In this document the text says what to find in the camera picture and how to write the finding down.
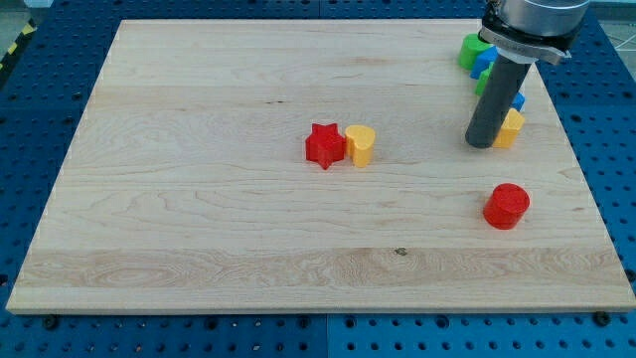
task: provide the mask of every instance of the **wooden board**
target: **wooden board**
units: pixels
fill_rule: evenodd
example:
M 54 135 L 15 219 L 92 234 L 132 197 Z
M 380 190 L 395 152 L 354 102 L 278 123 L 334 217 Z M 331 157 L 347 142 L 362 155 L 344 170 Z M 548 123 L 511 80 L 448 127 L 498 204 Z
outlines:
M 535 69 L 510 150 L 469 147 L 476 21 L 124 21 L 14 313 L 628 310 L 634 294 Z M 376 157 L 304 159 L 312 122 Z M 482 218 L 502 182 L 532 207 Z

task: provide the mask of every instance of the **red cylinder block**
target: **red cylinder block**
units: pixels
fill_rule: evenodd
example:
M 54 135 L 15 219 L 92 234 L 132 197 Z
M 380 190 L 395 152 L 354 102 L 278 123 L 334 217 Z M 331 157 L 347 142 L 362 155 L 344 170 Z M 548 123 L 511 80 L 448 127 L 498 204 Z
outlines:
M 484 207 L 484 218 L 497 229 L 510 230 L 519 223 L 529 207 L 528 193 L 519 185 L 505 183 L 493 191 Z

